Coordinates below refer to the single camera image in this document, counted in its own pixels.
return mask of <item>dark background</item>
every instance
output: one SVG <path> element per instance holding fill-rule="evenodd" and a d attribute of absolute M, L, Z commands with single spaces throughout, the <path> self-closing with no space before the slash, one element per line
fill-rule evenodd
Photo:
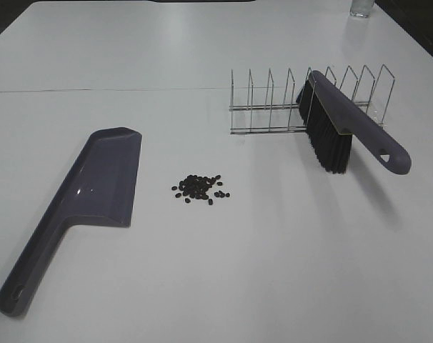
<path fill-rule="evenodd" d="M 0 0 L 0 33 L 33 2 Z M 376 3 L 433 56 L 433 0 L 376 0 Z"/>

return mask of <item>brush handle hole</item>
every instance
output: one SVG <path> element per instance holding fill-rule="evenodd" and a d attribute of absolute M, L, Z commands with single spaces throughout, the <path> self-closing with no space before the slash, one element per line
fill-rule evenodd
<path fill-rule="evenodd" d="M 380 154 L 380 158 L 383 159 L 385 162 L 389 161 L 389 154 L 385 149 L 380 149 L 379 154 Z"/>

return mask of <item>pile of beans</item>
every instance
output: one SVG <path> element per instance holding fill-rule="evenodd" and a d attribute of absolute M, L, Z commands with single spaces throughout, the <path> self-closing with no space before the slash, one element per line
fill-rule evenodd
<path fill-rule="evenodd" d="M 216 184 L 217 186 L 223 186 L 223 182 L 218 181 L 221 179 L 221 175 L 215 177 L 198 177 L 197 175 L 188 175 L 186 179 L 179 182 L 178 187 L 173 186 L 172 191 L 177 189 L 180 191 L 175 194 L 176 198 L 185 198 L 185 202 L 189 204 L 191 199 L 195 200 L 207 200 L 209 205 L 214 204 L 214 200 L 210 198 L 207 192 Z M 229 198 L 230 193 L 223 191 L 214 192 L 216 198 Z"/>

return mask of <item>brush handle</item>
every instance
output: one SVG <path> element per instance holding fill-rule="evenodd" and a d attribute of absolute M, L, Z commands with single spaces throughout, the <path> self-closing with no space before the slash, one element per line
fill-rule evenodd
<path fill-rule="evenodd" d="M 340 134 L 354 134 L 385 168 L 407 174 L 412 165 L 409 153 L 348 99 L 319 71 L 309 74 L 324 110 Z"/>

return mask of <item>hand brush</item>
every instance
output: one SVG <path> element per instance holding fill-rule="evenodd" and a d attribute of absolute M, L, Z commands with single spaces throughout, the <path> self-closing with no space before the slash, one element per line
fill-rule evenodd
<path fill-rule="evenodd" d="M 328 172 L 346 171 L 353 134 L 385 168 L 409 172 L 407 151 L 319 71 L 309 73 L 297 102 L 310 143 Z"/>

